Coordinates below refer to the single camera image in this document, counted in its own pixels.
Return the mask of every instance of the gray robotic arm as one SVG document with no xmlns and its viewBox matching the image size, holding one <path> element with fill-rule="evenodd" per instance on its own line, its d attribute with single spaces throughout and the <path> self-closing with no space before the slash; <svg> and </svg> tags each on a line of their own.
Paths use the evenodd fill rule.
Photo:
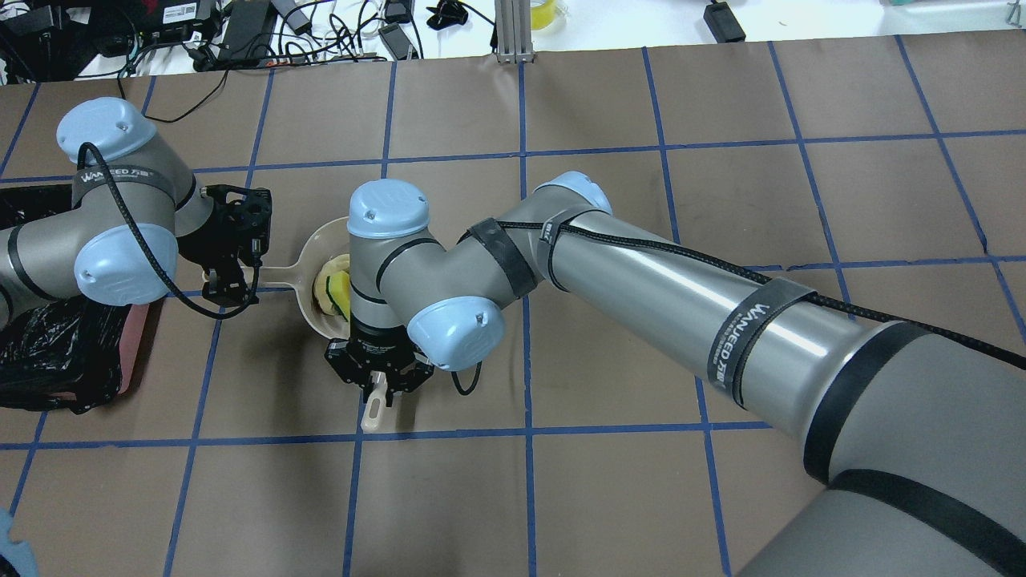
<svg viewBox="0 0 1026 577">
<path fill-rule="evenodd" d="M 811 290 L 617 220 L 580 174 L 451 251 L 427 225 L 408 183 L 353 195 L 352 334 L 325 356 L 365 396 L 373 371 L 391 400 L 432 364 L 480 362 L 500 310 L 547 279 L 798 440 L 827 491 L 744 575 L 1026 575 L 1026 379 L 994 356 L 1022 357 L 909 321 L 852 322 Z"/>
<path fill-rule="evenodd" d="M 153 122 L 123 100 L 102 98 L 77 106 L 56 136 L 69 159 L 79 162 L 72 184 L 75 207 L 0 231 L 4 324 L 26 310 L 79 294 L 126 305 L 153 302 L 168 292 L 126 224 L 104 166 L 83 150 L 84 143 L 109 164 L 125 211 L 156 266 L 173 277 L 181 253 L 208 272 L 205 297 L 224 306 L 242 304 L 246 286 L 237 261 L 252 266 L 267 249 L 267 191 L 203 189 Z M 247 196 L 231 204 L 226 200 L 230 192 Z"/>
</svg>

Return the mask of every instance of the sticker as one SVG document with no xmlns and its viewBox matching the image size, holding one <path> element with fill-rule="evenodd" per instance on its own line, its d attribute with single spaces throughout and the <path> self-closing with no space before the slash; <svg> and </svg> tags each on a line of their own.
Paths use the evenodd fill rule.
<svg viewBox="0 0 1026 577">
<path fill-rule="evenodd" d="M 196 2 L 164 8 L 164 24 L 196 18 Z"/>
</svg>

